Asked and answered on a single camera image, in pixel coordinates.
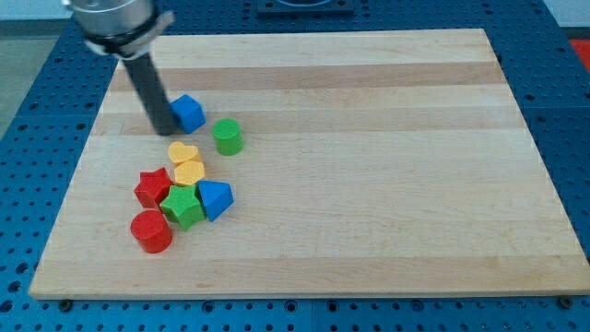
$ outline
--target blue pegboard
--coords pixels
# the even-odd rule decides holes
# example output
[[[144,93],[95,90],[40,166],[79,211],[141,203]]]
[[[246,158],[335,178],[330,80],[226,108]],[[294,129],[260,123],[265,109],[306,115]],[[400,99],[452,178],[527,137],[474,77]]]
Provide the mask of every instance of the blue pegboard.
[[[169,34],[483,28],[590,255],[590,77],[540,0],[357,0],[258,18],[254,1],[160,2]],[[116,61],[70,22],[0,143],[0,331],[590,331],[590,297],[59,302],[27,295]]]

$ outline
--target blue block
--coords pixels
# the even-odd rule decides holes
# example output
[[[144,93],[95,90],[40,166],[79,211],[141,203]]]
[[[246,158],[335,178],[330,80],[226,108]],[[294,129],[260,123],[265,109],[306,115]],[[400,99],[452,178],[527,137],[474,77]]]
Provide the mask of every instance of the blue block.
[[[181,98],[171,103],[171,107],[184,133],[192,134],[201,125],[205,124],[206,118],[203,107],[191,96],[182,95]]]
[[[229,184],[201,180],[198,182],[199,194],[209,221],[214,221],[233,203]]]

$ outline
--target yellow block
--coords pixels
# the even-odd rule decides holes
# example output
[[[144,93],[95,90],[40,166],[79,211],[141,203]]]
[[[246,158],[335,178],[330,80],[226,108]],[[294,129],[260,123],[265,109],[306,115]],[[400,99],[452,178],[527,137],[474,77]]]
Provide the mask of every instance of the yellow block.
[[[174,169],[174,180],[179,186],[196,184],[203,178],[205,178],[205,165],[200,161],[188,160]]]
[[[199,153],[199,148],[196,146],[187,146],[183,142],[172,142],[168,147],[168,157],[174,163],[174,165],[178,166],[185,161],[194,160],[194,161],[201,161],[201,154]]]

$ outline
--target wooden cutting board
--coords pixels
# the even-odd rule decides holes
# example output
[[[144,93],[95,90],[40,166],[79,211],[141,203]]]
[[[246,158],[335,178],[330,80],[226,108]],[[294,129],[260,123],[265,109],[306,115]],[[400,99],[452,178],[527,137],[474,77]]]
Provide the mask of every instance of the wooden cutting board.
[[[162,37],[156,136],[119,67],[30,293],[40,299],[577,294],[590,267],[483,30]],[[211,126],[234,117],[244,150]],[[201,149],[235,204],[157,255],[130,234],[139,172]]]

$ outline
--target toy block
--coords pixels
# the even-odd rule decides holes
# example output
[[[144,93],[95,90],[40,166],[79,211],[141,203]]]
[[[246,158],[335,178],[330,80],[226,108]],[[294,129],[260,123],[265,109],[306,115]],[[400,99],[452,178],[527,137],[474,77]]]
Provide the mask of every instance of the toy block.
[[[162,167],[154,172],[141,172],[134,192],[142,207],[159,209],[159,203],[166,198],[171,185],[172,180]]]
[[[213,125],[213,139],[218,152],[224,156],[233,156],[242,151],[242,130],[240,124],[230,118],[221,119]]]
[[[187,146],[183,142],[172,142],[168,147],[168,157],[178,166],[185,161],[194,160],[202,161],[199,148],[196,146]]]
[[[168,197],[160,204],[166,218],[171,222],[177,222],[183,231],[188,231],[194,223],[206,218],[195,191],[194,184],[185,187],[173,185]]]
[[[229,184],[202,180],[198,183],[199,193],[209,221],[214,221],[233,203]]]
[[[203,107],[188,95],[182,95],[181,98],[173,101],[171,108],[178,119],[179,126],[186,134],[193,133],[201,125],[205,124],[206,118]]]
[[[172,243],[172,231],[161,212],[146,210],[131,221],[131,234],[137,239],[141,249],[155,254],[168,248]]]
[[[203,162],[188,160],[174,169],[174,181],[179,186],[196,184],[203,178],[205,178]]]

